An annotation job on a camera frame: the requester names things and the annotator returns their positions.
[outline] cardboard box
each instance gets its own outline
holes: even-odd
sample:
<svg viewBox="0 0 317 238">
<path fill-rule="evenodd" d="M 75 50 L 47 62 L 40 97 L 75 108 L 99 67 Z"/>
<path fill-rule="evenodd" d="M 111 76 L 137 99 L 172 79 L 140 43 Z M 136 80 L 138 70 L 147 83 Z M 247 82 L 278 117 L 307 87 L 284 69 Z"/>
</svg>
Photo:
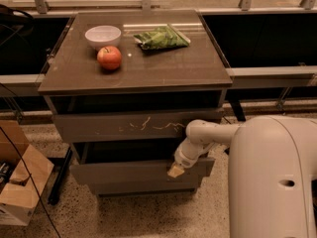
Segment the cardboard box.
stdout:
<svg viewBox="0 0 317 238">
<path fill-rule="evenodd" d="M 8 162 L 15 167 L 9 182 L 0 193 L 0 225 L 27 226 L 40 199 L 19 154 L 4 133 L 23 157 L 40 195 L 53 170 L 53 164 L 29 144 L 16 121 L 0 121 L 0 162 Z"/>
</svg>

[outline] drawer front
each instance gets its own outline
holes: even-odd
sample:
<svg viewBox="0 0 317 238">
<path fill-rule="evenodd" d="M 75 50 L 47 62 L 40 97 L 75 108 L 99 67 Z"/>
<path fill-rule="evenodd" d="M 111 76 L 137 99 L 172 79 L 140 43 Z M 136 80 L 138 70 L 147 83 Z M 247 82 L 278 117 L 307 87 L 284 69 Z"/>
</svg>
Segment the drawer front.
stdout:
<svg viewBox="0 0 317 238">
<path fill-rule="evenodd" d="M 209 177 L 213 158 L 200 158 L 195 166 L 179 178 L 170 178 L 167 171 L 172 161 L 143 161 L 74 165 L 72 175 L 79 184 L 87 184 L 95 194 L 196 189 Z"/>
<path fill-rule="evenodd" d="M 53 121 L 66 143 L 181 137 L 189 121 L 219 121 L 222 108 L 148 113 L 56 115 Z"/>
</svg>

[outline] apple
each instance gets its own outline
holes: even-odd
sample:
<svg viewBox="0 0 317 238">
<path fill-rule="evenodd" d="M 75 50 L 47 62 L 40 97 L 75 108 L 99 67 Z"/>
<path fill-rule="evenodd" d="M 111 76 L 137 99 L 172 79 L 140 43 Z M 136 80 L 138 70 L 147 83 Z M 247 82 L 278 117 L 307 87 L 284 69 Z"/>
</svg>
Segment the apple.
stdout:
<svg viewBox="0 0 317 238">
<path fill-rule="evenodd" d="M 121 52 L 114 46 L 106 46 L 100 49 L 97 54 L 99 64 L 109 70 L 117 69 L 122 60 Z"/>
</svg>

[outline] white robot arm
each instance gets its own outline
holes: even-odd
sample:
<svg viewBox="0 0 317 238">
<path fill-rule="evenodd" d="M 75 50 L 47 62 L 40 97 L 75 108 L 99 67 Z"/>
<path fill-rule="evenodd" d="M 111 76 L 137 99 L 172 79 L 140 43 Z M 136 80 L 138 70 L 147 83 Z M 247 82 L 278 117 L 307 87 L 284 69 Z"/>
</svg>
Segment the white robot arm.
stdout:
<svg viewBox="0 0 317 238">
<path fill-rule="evenodd" d="M 176 169 L 197 158 L 196 144 L 230 145 L 231 238 L 316 238 L 317 119 L 260 116 L 241 126 L 205 122 L 188 130 L 175 152 Z"/>
</svg>

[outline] box flap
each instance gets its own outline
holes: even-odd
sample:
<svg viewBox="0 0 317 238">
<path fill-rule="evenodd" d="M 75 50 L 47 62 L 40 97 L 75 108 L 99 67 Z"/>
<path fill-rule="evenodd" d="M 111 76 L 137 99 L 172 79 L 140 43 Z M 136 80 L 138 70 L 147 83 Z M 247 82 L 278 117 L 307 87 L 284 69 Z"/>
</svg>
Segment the box flap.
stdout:
<svg viewBox="0 0 317 238">
<path fill-rule="evenodd" d="M 14 143 L 19 153 L 23 156 L 29 146 L 29 141 L 19 126 L 17 121 L 0 121 L 0 127 L 7 134 L 10 140 Z M 16 166 L 20 157 L 16 150 L 0 130 L 0 162 L 7 162 Z"/>
<path fill-rule="evenodd" d="M 27 167 L 40 194 L 42 194 L 49 176 L 53 170 L 53 164 L 37 149 L 30 145 L 23 156 Z M 14 169 L 10 180 L 26 180 L 28 172 L 22 161 Z M 39 196 L 29 178 L 25 186 L 7 183 L 0 194 L 0 203 L 34 208 L 39 202 Z"/>
</svg>

